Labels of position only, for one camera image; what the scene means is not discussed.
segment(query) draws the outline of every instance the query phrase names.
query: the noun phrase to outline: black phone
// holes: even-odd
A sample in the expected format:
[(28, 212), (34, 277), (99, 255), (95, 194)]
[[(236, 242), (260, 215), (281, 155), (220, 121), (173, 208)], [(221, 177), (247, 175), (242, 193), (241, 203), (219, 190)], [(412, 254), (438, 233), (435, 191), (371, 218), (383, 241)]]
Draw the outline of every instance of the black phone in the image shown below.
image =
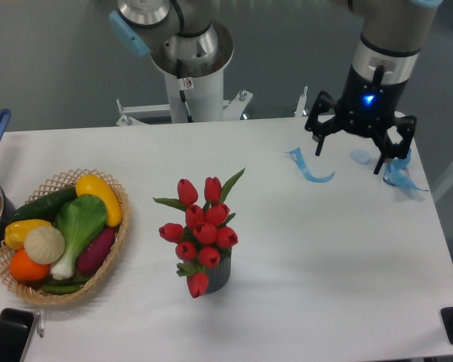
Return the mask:
[(0, 362), (23, 361), (34, 326), (31, 311), (5, 308), (0, 313)]

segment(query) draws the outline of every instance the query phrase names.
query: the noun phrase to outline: yellow bell pepper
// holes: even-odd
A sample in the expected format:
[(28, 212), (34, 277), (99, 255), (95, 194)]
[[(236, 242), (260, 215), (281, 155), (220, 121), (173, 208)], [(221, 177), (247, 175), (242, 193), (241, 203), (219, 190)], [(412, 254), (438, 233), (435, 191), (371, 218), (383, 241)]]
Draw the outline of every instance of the yellow bell pepper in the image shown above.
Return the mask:
[(106, 205), (107, 221), (106, 224), (111, 227), (119, 225), (122, 221), (122, 209), (114, 191), (106, 181), (98, 176), (88, 174), (81, 176), (75, 184), (75, 193), (77, 196), (93, 195), (100, 198)]
[(15, 250), (23, 249), (23, 242), (26, 236), (39, 226), (52, 226), (52, 224), (49, 221), (40, 219), (13, 222), (5, 228), (5, 243)]

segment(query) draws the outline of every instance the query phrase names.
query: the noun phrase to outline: gray vase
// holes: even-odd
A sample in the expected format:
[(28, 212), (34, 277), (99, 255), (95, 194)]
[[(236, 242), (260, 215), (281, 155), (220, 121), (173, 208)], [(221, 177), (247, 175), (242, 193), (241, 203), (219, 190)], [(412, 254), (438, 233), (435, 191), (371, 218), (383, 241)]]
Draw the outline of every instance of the gray vase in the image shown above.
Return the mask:
[(222, 259), (214, 268), (206, 268), (205, 274), (208, 276), (209, 282), (205, 293), (209, 294), (220, 290), (227, 283), (231, 268), (231, 257)]

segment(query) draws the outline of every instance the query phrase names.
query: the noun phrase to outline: red tulip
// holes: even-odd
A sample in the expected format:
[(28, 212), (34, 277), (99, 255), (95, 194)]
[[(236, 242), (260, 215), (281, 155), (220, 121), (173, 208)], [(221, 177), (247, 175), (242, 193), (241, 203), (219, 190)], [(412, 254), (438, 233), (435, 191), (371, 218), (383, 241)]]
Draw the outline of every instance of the red tulip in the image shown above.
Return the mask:
[(185, 262), (191, 262), (196, 257), (195, 245), (191, 241), (183, 241), (176, 246), (176, 255)]
[(193, 298), (198, 298), (205, 294), (206, 288), (208, 288), (208, 276), (204, 273), (196, 273), (191, 277), (186, 277), (188, 283), (188, 289)]
[(214, 268), (220, 262), (220, 253), (213, 247), (204, 247), (198, 253), (198, 261), (207, 268)]
[(206, 211), (205, 220), (210, 224), (219, 226), (225, 222), (229, 212), (230, 209), (225, 204), (213, 206)]
[(198, 205), (191, 205), (186, 209), (186, 226), (193, 229), (196, 223), (205, 221), (205, 213)]
[(218, 247), (232, 247), (238, 244), (239, 238), (232, 228), (225, 226), (218, 230), (217, 245)]
[(220, 203), (221, 184), (217, 177), (213, 179), (208, 177), (205, 181), (205, 200), (210, 201), (212, 205)]
[(200, 221), (193, 228), (193, 235), (203, 245), (213, 244), (217, 240), (218, 230), (209, 222)]
[(168, 223), (159, 228), (159, 236), (171, 243), (179, 243), (183, 234), (183, 226), (180, 224)]
[(195, 186), (187, 179), (181, 179), (178, 183), (178, 198), (181, 204), (187, 206), (193, 205), (198, 200), (198, 192)]

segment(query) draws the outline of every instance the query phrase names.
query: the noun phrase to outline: white tabletop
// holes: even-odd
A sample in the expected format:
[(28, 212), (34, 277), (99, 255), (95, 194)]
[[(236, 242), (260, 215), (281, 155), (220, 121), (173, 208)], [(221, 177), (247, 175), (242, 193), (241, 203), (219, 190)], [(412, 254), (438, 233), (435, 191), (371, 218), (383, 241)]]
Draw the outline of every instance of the white tabletop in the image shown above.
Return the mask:
[[(429, 192), (372, 172), (371, 140), (337, 133), (321, 157), (305, 118), (44, 130), (5, 134), (0, 184), (21, 205), (39, 183), (76, 168), (114, 175), (131, 229), (110, 278), (75, 305), (51, 309), (30, 361), (363, 361), (453, 354), (440, 309), (453, 306), (453, 265)], [(285, 152), (300, 146), (315, 176)], [(350, 158), (369, 151), (369, 165)], [(415, 144), (411, 179), (427, 180)], [(246, 167), (227, 204), (239, 244), (217, 293), (192, 299), (159, 237), (183, 214), (153, 202), (180, 178), (199, 189)], [(0, 283), (4, 307), (33, 309)]]

